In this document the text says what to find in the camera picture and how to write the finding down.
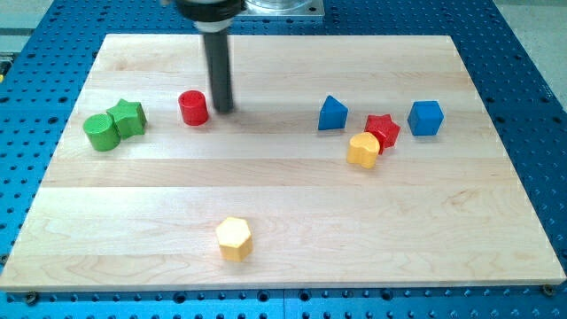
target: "yellow hexagonal block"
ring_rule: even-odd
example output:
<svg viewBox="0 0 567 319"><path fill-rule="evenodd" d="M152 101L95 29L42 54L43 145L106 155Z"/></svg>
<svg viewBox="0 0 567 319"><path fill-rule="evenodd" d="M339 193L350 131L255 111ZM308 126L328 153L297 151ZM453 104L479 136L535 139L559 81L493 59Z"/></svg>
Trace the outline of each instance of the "yellow hexagonal block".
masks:
<svg viewBox="0 0 567 319"><path fill-rule="evenodd" d="M372 133L360 133L351 138L346 161L360 164L364 168L373 168L379 151L380 143Z"/></svg>
<svg viewBox="0 0 567 319"><path fill-rule="evenodd" d="M252 232L242 218L228 217L216 228L222 258L242 261L252 252Z"/></svg>

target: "blue cube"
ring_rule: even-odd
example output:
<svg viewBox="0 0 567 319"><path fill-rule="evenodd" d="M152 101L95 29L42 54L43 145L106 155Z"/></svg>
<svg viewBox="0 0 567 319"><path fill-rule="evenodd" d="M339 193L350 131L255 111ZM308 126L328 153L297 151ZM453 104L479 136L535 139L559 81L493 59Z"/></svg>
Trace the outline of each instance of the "blue cube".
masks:
<svg viewBox="0 0 567 319"><path fill-rule="evenodd" d="M417 101L414 102L409 113L409 128L414 136L434 136L443 118L443 112L437 101Z"/></svg>
<svg viewBox="0 0 567 319"><path fill-rule="evenodd" d="M345 128L348 108L328 96L319 112L319 130Z"/></svg>

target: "blue metal table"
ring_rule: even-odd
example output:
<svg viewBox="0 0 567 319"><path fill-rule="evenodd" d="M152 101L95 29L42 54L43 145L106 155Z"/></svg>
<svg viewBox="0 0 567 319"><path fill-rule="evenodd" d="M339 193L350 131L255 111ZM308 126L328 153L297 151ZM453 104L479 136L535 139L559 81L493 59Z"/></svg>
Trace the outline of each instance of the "blue metal table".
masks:
<svg viewBox="0 0 567 319"><path fill-rule="evenodd" d="M451 35L565 268L567 115L496 6L484 0L329 0L325 9L323 21L237 19L231 32ZM193 34L197 30L173 7L160 6L157 0L54 1L0 84L0 261L5 261L12 249L108 33ZM2 319L437 317L567 317L567 285L41 295L0 292Z"/></svg>

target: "red star block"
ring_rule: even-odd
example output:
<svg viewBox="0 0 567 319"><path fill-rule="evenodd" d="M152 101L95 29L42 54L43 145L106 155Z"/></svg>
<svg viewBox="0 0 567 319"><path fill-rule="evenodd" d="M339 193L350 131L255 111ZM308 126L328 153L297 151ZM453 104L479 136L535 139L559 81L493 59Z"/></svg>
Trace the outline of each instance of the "red star block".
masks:
<svg viewBox="0 0 567 319"><path fill-rule="evenodd" d="M392 121L390 114L381 116L369 115L364 131L372 133L378 139L378 142L380 142L378 154L382 154L384 148L392 147L396 144L400 126Z"/></svg>

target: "toy block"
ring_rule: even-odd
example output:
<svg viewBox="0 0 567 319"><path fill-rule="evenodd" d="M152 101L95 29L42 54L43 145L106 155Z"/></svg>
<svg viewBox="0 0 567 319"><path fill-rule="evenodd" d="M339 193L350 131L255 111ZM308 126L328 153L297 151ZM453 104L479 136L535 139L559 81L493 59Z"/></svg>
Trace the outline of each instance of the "toy block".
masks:
<svg viewBox="0 0 567 319"><path fill-rule="evenodd" d="M366 119L365 132L372 133L380 142L380 151L382 154L384 149L392 147L396 144L396 139L400 133L400 126L392 121L390 114L386 115L369 115Z"/></svg>
<svg viewBox="0 0 567 319"><path fill-rule="evenodd" d="M99 152L110 151L120 144L120 134L108 114L89 117L82 124L82 130L87 134L92 147Z"/></svg>
<svg viewBox="0 0 567 319"><path fill-rule="evenodd" d="M443 121L443 112L437 101L417 101L411 108L408 124L414 136L434 136Z"/></svg>
<svg viewBox="0 0 567 319"><path fill-rule="evenodd" d="M122 139L145 133L144 126L147 120L140 102L120 99L116 106L109 108L106 112L113 118Z"/></svg>
<svg viewBox="0 0 567 319"><path fill-rule="evenodd" d="M178 99L181 116L187 125L197 126L209 119L205 95L197 90L183 92Z"/></svg>
<svg viewBox="0 0 567 319"><path fill-rule="evenodd" d="M372 133L364 132L351 137L346 161L360 164L364 168L373 168L380 150L380 142Z"/></svg>
<svg viewBox="0 0 567 319"><path fill-rule="evenodd" d="M252 252L252 232L242 218L228 217L216 228L221 255L227 261L242 261Z"/></svg>
<svg viewBox="0 0 567 319"><path fill-rule="evenodd" d="M327 96L319 112L319 130L345 128L348 108L334 97Z"/></svg>

